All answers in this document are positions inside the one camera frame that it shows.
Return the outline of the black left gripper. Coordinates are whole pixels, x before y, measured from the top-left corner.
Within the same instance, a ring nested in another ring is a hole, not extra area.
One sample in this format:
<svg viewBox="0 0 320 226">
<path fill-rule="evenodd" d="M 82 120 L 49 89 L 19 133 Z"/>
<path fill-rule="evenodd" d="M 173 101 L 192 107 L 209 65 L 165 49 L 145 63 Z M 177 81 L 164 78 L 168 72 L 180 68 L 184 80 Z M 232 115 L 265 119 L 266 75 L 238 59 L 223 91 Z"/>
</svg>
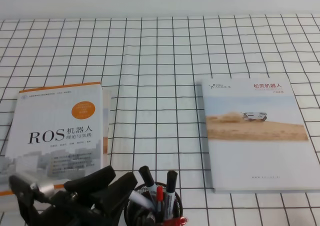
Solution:
<svg viewBox="0 0 320 226">
<path fill-rule="evenodd" d="M 9 186 L 28 226 L 116 226 L 138 181 L 128 172 L 110 184 L 115 177 L 109 165 L 67 181 L 59 191 L 22 173 L 10 176 Z"/>
</svg>

